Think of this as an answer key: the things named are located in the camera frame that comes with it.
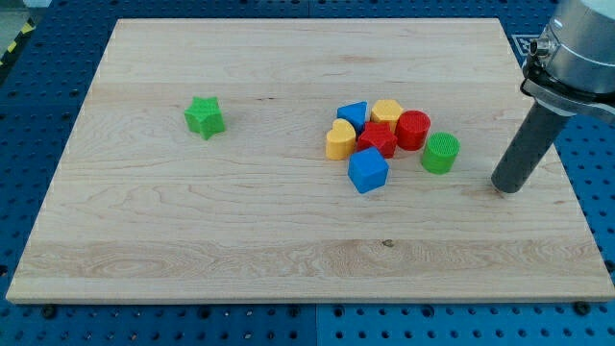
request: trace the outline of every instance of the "green star block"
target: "green star block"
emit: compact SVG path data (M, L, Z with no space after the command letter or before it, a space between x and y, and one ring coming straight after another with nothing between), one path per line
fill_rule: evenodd
M184 116L188 129L193 133L201 134L205 140L213 134L225 131L222 112L218 107L216 97L192 98L192 105L184 111Z

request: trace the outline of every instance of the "red cross block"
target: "red cross block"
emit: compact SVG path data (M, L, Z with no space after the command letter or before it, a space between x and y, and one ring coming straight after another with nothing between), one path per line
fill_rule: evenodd
M381 154L391 159L397 147L397 137L391 133L388 123L365 123L365 130L358 137L357 151L376 147Z

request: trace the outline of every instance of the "yellow heart block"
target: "yellow heart block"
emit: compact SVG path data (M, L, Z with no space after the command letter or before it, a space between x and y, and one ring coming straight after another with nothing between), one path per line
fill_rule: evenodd
M327 132L325 155L329 160L345 160L355 152L357 133L348 120L335 119Z
M372 108L371 120L373 122L388 123L391 132L395 134L397 120L404 112L404 108L396 100L378 100Z

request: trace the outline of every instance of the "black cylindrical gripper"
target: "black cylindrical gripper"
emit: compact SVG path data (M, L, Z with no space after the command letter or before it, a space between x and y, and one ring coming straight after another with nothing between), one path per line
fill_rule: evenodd
M534 103L491 175L493 186L507 193L519 191L570 118Z

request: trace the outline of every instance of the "plastic block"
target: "plastic block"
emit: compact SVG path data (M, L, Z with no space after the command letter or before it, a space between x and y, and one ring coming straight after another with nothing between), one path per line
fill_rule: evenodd
M218 107L218 99L194 97L192 105L184 111L185 122L193 133L201 134L205 140L217 133L225 131L222 112Z
M404 109L396 100L378 100L372 108L371 120L377 123L387 123L391 128L391 133L395 134L397 120L402 115Z
M459 153L459 147L459 140L455 136L435 133L427 141L421 163L433 174L448 173Z
M365 131L358 137L357 151L376 147L381 154L390 159L395 154L397 137L391 133L388 124L365 123Z
M360 135L365 128L365 114L367 113L367 102L357 102L352 105L337 109L337 118L346 119L355 128L357 135Z
M355 152L357 134L350 122L335 119L330 131L327 132L325 155L329 160L346 160Z
M365 193L386 184L388 163L374 147L350 156L348 176L359 193Z
M422 111L405 111L397 122L397 145L404 150L419 150L425 144L431 120Z

